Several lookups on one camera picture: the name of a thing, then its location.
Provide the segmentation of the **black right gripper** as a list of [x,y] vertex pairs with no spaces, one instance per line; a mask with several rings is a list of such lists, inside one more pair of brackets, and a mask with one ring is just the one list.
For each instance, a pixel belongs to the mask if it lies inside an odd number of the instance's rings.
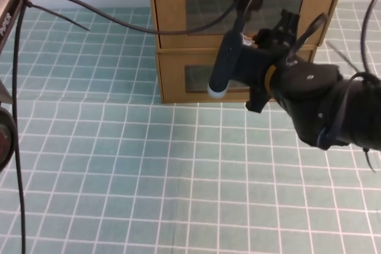
[[285,59],[291,64],[299,49],[308,38],[327,22],[327,15],[321,13],[298,38],[299,14],[283,9],[275,29],[261,29],[253,37],[252,46],[243,46],[233,72],[233,80],[249,87],[247,110],[261,113],[271,96],[265,88],[265,76],[270,66]]

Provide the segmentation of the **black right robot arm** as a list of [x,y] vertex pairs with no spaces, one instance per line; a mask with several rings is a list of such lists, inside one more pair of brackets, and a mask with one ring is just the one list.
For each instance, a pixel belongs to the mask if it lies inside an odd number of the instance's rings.
[[320,14],[302,36],[296,35],[298,20],[283,11],[273,29],[261,29],[252,44],[241,45],[233,79],[249,87],[247,110],[261,113],[274,99],[312,147],[355,144],[379,150],[379,78],[359,71],[346,79],[336,65],[302,59],[298,50],[327,17]]

